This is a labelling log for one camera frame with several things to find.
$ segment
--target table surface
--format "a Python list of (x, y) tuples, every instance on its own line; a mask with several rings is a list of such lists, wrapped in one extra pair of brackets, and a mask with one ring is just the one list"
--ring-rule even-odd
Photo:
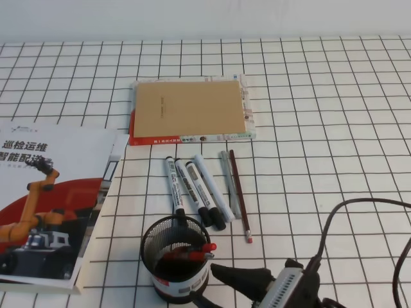
[[(307, 263), (338, 202), (411, 201), (409, 49), (411, 36), (0, 44), (1, 121), (126, 132), (136, 78), (245, 73), (258, 135), (245, 142), (129, 146), (93, 233), (83, 294), (2, 293), (0, 308), (166, 308), (139, 261), (139, 243), (171, 213), (168, 155), (202, 153), (228, 199), (218, 153), (234, 149), (254, 242), (245, 242), (241, 221), (223, 232), (210, 229), (218, 245), (214, 262), (266, 266), (274, 276), (287, 257)], [(190, 205), (186, 211), (195, 214)], [(320, 296), (348, 308), (393, 307), (394, 263), (410, 233), (402, 207), (342, 209), (327, 239)], [(409, 259), (400, 293), (403, 307), (411, 307)], [(205, 295), (224, 308), (250, 307), (214, 278)]]

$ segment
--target white marker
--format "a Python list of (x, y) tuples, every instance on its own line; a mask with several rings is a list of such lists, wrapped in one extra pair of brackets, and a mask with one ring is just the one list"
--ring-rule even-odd
[(193, 180), (195, 188), (197, 188), (198, 194), (200, 195), (204, 204), (208, 208), (208, 213), (211, 219), (213, 220), (213, 223), (216, 225), (217, 229), (224, 230), (226, 226), (223, 217), (221, 217), (220, 211), (216, 207), (214, 200), (212, 199), (209, 191), (207, 190), (206, 185), (201, 179), (201, 175), (198, 172), (197, 167), (194, 165), (193, 162), (188, 162), (186, 164), (186, 167), (188, 174), (190, 175), (190, 178)]
[(179, 181), (177, 180), (177, 170), (175, 169), (173, 157), (166, 158), (166, 169), (168, 175), (168, 181), (171, 188), (171, 194), (173, 195), (173, 202), (175, 207), (175, 213), (178, 216), (185, 216), (184, 207), (182, 204), (181, 190)]
[(213, 193), (214, 198), (216, 199), (217, 206), (223, 213), (225, 221), (230, 223), (231, 221), (235, 220), (236, 218), (234, 217), (234, 214), (232, 213), (230, 207), (226, 204), (223, 194), (219, 190), (213, 176), (208, 172), (203, 156), (196, 154), (194, 160), (197, 163), (199, 170), (203, 174), (204, 180), (207, 182), (208, 187), (210, 187), (210, 190)]
[(187, 168), (182, 162), (181, 159), (177, 158), (175, 160), (175, 167), (177, 168), (177, 171), (179, 172), (179, 175), (181, 176), (181, 179), (186, 186), (187, 192), (190, 195), (191, 199), (193, 200), (193, 203), (196, 205), (198, 209), (198, 214), (200, 215), (203, 224), (206, 227), (210, 227), (213, 224), (213, 221), (211, 220), (209, 214), (208, 214), (208, 209), (204, 205), (203, 200), (201, 197), (198, 195), (198, 192), (195, 188), (195, 185), (193, 183), (193, 180), (191, 179), (190, 175), (188, 174)]

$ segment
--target pen cap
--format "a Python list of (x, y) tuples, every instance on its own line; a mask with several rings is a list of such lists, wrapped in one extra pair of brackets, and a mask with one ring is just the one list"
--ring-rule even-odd
[(200, 207), (198, 209), (198, 215), (200, 215), (201, 220), (203, 221), (203, 224), (206, 227), (210, 227), (213, 225), (213, 220), (211, 219), (209, 211), (206, 207)]
[(213, 223), (216, 225), (218, 231), (224, 230), (226, 225), (218, 207), (213, 207), (208, 211)]
[(175, 210), (175, 215), (179, 216), (179, 218), (177, 218), (177, 222), (180, 226), (182, 227), (187, 227), (187, 220), (185, 219), (186, 217), (186, 213), (184, 212), (184, 209), (177, 209)]

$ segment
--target pencil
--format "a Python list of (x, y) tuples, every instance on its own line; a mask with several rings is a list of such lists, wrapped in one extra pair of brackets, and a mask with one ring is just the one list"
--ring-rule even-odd
[(244, 224), (245, 236), (247, 236), (247, 242), (252, 243), (249, 219), (247, 217), (247, 211), (245, 210), (243, 190), (241, 189), (240, 177), (238, 176), (236, 157), (234, 155), (233, 150), (230, 150), (230, 160), (231, 160), (231, 166), (232, 166), (232, 175), (234, 177), (234, 182), (236, 183), (238, 199), (240, 201), (241, 218)]

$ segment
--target black cable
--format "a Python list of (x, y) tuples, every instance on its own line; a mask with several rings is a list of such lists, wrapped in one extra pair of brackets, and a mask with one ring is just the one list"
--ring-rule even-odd
[(399, 256), (399, 259), (396, 264), (396, 268), (394, 270), (394, 275), (392, 277), (392, 295), (394, 295), (394, 303), (397, 308), (401, 308), (401, 302), (399, 301), (399, 295), (398, 295), (398, 280), (399, 280), (399, 271), (401, 270), (401, 267), (410, 252), (411, 249), (411, 238), (408, 240), (407, 245), (405, 245), (405, 248), (401, 255)]
[[(321, 234), (321, 240), (320, 240), (320, 246), (317, 254), (312, 257), (306, 267), (306, 271), (315, 271), (320, 267), (320, 262), (322, 259), (322, 254), (324, 252), (324, 249), (326, 247), (326, 237), (328, 235), (328, 230), (331, 225), (331, 220), (333, 219), (335, 213), (341, 209), (343, 206), (351, 203), (360, 203), (360, 202), (380, 202), (380, 203), (389, 203), (389, 204), (394, 204), (394, 205), (400, 205), (402, 207), (406, 207), (408, 209), (411, 209), (411, 204), (405, 203), (402, 201), (396, 201), (396, 200), (390, 200), (390, 199), (383, 199), (383, 198), (357, 198), (357, 199), (350, 199), (343, 201), (339, 203), (328, 215), (326, 224), (324, 225), (324, 230), (322, 231)], [(405, 246), (400, 258), (398, 259), (398, 262), (396, 264), (395, 270), (394, 270), (394, 276), (392, 278), (392, 293), (394, 295), (394, 302), (396, 305), (396, 308), (402, 308), (401, 302), (399, 301), (399, 295), (398, 295), (398, 280), (399, 280), (399, 271), (409, 253), (411, 250), (411, 239), (408, 241), (407, 245)], [(328, 305), (329, 308), (344, 308), (341, 304), (333, 301), (334, 303), (330, 303)]]

